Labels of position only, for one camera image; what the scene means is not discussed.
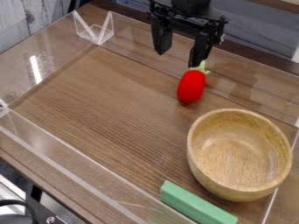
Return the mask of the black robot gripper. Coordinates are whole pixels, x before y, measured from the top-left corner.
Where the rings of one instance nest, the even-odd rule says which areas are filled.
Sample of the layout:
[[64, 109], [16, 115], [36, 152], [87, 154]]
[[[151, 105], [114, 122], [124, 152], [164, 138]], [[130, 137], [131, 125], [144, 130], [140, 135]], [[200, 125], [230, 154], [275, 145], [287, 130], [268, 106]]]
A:
[[163, 55], [172, 47], [174, 29], [195, 35], [188, 67], [198, 67], [207, 59], [212, 38], [223, 42], [228, 20], [212, 7], [211, 0], [150, 0], [154, 49]]

